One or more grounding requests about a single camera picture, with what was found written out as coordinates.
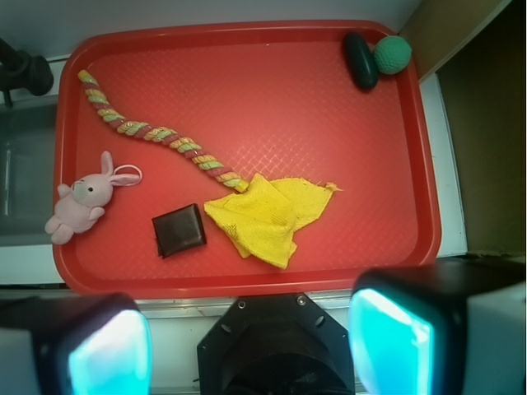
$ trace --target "bunny arm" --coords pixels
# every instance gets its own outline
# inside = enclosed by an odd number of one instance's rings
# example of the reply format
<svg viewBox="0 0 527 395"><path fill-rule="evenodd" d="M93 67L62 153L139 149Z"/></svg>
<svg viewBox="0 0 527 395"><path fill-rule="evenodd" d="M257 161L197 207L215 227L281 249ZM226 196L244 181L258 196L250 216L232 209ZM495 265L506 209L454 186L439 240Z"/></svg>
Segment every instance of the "bunny arm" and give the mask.
<svg viewBox="0 0 527 395"><path fill-rule="evenodd" d="M66 184L60 184L57 187L57 191L58 191L58 196L62 199L65 196L67 196L69 193L71 193L72 189Z"/></svg>
<svg viewBox="0 0 527 395"><path fill-rule="evenodd" d="M90 221L95 221L101 218L105 214L105 209L102 207L93 207L88 216Z"/></svg>

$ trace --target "cyan light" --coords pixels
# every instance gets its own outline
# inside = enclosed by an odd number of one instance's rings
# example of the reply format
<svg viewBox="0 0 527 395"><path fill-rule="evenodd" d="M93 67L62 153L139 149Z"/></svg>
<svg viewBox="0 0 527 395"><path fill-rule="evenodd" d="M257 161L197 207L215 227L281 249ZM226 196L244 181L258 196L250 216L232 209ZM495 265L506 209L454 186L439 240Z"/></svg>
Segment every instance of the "cyan light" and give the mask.
<svg viewBox="0 0 527 395"><path fill-rule="evenodd" d="M434 328L376 290L352 297L350 347L369 393L431 393Z"/></svg>
<svg viewBox="0 0 527 395"><path fill-rule="evenodd" d="M70 354L73 393L147 394L151 359L147 320L136 310L121 311Z"/></svg>

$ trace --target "tray rim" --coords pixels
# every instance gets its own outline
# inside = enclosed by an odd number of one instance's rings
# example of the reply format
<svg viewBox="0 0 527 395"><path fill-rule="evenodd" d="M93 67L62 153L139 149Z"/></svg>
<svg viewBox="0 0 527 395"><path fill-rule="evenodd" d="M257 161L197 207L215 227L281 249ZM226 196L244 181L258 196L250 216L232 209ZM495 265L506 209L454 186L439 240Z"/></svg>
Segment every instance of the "tray rim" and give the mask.
<svg viewBox="0 0 527 395"><path fill-rule="evenodd" d="M86 65L86 58L91 56L91 53L96 51L101 45L107 44L108 40L116 43L120 40L129 41L141 38L142 40L148 37L150 40L155 37L165 37L167 35L197 35L197 34L215 34L215 33L226 33L236 31L254 31L259 30L353 30L357 32L374 30L380 37L387 35L394 35L394 32L385 26L371 21L356 21L356 20L336 20L336 21L319 21L319 20L305 20L305 21L263 21L263 22L236 22L226 24L211 24L211 25L195 25L195 26L173 26L173 27L161 27L147 30L131 30L119 33L111 33L104 35L97 35L85 41L81 44L67 60L66 65L63 69L63 73L60 81L60 92L58 98L58 112L57 112L57 126L56 126L56 147L55 147L55 165L54 165L54 204L58 201L57 185L62 183L63 180L63 162L64 154L66 153L64 146L64 133L65 133L65 119L66 114L69 111L71 101L68 99L71 95L78 94L77 90L70 87L69 81L72 77L76 80L77 72L84 68ZM418 129L418 139L415 142L415 149L424 152L426 155L419 156L419 160L422 160L422 167L418 169L414 174L414 167L412 169L413 179L417 178L420 180L424 179L424 183L420 183L423 189L426 189L427 206L417 207L416 209L426 210L427 221L429 222L428 228L431 231L429 234L429 243L425 250L416 252L414 249L410 255L401 263L396 265L390 265L389 267L405 266L416 263L412 263L413 258L419 258L417 264L433 263L436 258L437 251L441 243L441 220L439 216L439 203L437 200L436 182L433 171L433 164L431 161L431 150L430 143L428 140L426 120L424 118L424 109L421 102L420 88L417 80L417 72L414 61L412 61L406 70L400 73L402 78L398 80L399 94L400 89L404 88L410 92L412 102L406 104L402 108L404 124L407 124L408 114L411 122L415 122L415 128ZM417 227L421 228L422 216L417 214ZM416 245L419 243L420 231L418 231ZM265 280L268 278L269 283L263 283L262 281L248 281L244 282L243 285L237 283L243 277L250 277L247 280L253 280L256 275L241 275L233 277L223 277L225 281L220 286L207 286L205 284L200 285L199 283L208 277L199 278L185 278L185 283L195 282L197 286L178 286L177 278L173 279L152 279L152 280L101 280L97 277L99 284L105 284L107 286L94 287L87 283L86 277L84 281L80 281L75 275L74 270L69 267L64 259L64 249L67 249L68 245L53 246L53 256L55 265L58 269L59 274L64 281L75 291L81 294L93 294L110 291L125 291L135 297L136 299L164 299L164 298L195 298L195 297L222 297L222 296L235 296L235 295L264 295L264 294L280 294L290 292L306 292L306 291L318 291L318 290L342 290L350 289L357 278L357 276L368 270L369 268L364 267L350 267L346 269L332 270L332 278L317 279L316 273L323 271L311 271L311 272L294 272L291 273L296 278L295 281L289 281L287 278L287 270L277 274L263 274L257 275L258 279ZM162 283L163 286L157 286L155 289L140 286L129 286L131 284L142 283L148 281L154 281Z"/></svg>

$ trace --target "bunny leg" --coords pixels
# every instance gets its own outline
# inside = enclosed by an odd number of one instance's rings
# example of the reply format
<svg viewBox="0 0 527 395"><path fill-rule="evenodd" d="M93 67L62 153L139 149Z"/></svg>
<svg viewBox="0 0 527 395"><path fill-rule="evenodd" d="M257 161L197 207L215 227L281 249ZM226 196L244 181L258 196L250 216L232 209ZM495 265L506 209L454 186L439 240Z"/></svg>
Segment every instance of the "bunny leg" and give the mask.
<svg viewBox="0 0 527 395"><path fill-rule="evenodd" d="M46 222L44 230L48 235L52 235L58 229L60 224L62 224L62 222L59 218L57 216L52 216L48 219L48 222Z"/></svg>
<svg viewBox="0 0 527 395"><path fill-rule="evenodd" d="M51 235L51 242L53 244L66 244L73 237L74 233L71 226L61 224Z"/></svg>

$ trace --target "striped rope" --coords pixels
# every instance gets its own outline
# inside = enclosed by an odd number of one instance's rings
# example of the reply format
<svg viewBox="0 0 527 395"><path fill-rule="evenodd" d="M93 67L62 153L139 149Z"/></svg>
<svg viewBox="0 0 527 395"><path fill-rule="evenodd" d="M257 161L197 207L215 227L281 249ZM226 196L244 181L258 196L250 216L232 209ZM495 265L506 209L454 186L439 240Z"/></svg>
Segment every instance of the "striped rope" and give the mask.
<svg viewBox="0 0 527 395"><path fill-rule="evenodd" d="M199 169L226 187L243 193L249 183L230 167L224 166L215 156L208 154L199 144L190 138L180 136L175 130L165 127L154 127L146 122L131 121L118 113L106 99L97 80L86 70L78 73L88 101L97 110L97 114L118 133L152 142L160 142L190 159Z"/></svg>

